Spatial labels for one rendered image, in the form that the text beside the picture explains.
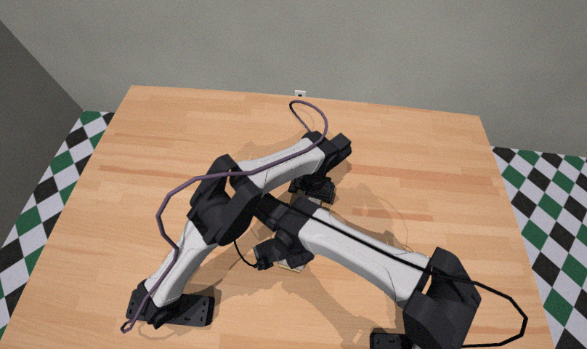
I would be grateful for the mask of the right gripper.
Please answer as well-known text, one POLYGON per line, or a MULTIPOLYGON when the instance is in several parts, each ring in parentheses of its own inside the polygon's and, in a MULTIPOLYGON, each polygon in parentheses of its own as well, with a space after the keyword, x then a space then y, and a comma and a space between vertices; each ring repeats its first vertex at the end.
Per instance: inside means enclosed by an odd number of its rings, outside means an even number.
POLYGON ((286 251, 290 254, 290 258, 287 258, 286 262, 291 269, 306 265, 308 262, 313 260, 313 258, 315 258, 313 253, 311 253, 310 251, 308 251, 308 253, 305 253, 302 250, 286 249, 286 251))

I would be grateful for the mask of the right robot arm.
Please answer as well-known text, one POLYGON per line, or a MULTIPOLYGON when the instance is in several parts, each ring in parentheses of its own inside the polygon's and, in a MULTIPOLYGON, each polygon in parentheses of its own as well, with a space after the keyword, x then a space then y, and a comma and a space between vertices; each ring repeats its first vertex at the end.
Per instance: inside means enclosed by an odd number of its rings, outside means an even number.
POLYGON ((452 252, 437 246, 428 257, 385 244, 303 197, 291 206, 313 217, 264 196, 259 200, 254 216, 277 232, 253 247, 257 270, 290 258, 286 249, 327 257, 377 286, 403 309, 405 334, 375 333, 373 349, 462 348, 482 300, 475 285, 432 275, 426 294, 422 293, 430 277, 426 269, 471 280, 452 252))

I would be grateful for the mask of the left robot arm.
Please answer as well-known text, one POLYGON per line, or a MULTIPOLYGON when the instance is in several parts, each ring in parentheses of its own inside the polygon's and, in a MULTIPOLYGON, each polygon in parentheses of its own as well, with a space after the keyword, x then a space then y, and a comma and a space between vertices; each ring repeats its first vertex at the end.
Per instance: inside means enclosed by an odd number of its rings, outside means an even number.
POLYGON ((144 297, 158 282, 156 290, 146 300, 138 321, 146 321, 155 329, 163 324, 206 325, 210 297, 182 294, 186 283, 205 258, 216 247, 231 244, 246 232, 259 200, 271 190, 303 175, 310 181, 320 182, 335 164, 337 166, 352 153, 352 141, 342 133, 330 141, 324 137, 315 147, 298 153, 322 135, 318 131, 307 133, 291 147, 258 159, 235 163, 229 154, 215 159, 206 175, 226 172, 231 168, 231 172, 249 173, 230 176, 230 185, 235 190, 232 198, 225 191, 227 177, 201 181, 190 199, 192 208, 186 215, 188 220, 176 243, 179 247, 177 258, 173 261, 173 248, 160 268, 132 291, 127 319, 134 319, 144 297), (293 155, 295 153, 298 154, 293 155))

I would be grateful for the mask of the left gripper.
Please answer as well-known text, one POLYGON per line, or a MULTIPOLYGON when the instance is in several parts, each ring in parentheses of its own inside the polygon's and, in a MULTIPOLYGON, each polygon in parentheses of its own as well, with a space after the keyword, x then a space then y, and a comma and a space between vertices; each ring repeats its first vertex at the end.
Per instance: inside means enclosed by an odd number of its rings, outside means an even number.
POLYGON ((305 195, 319 198, 321 199, 321 202, 330 204, 333 196, 332 191, 334 191, 334 188, 334 182, 331 182, 330 177, 325 177, 320 182, 313 182, 308 180, 305 175, 303 175, 291 181, 288 192, 290 191, 289 193, 298 195, 299 190, 306 191, 305 195))

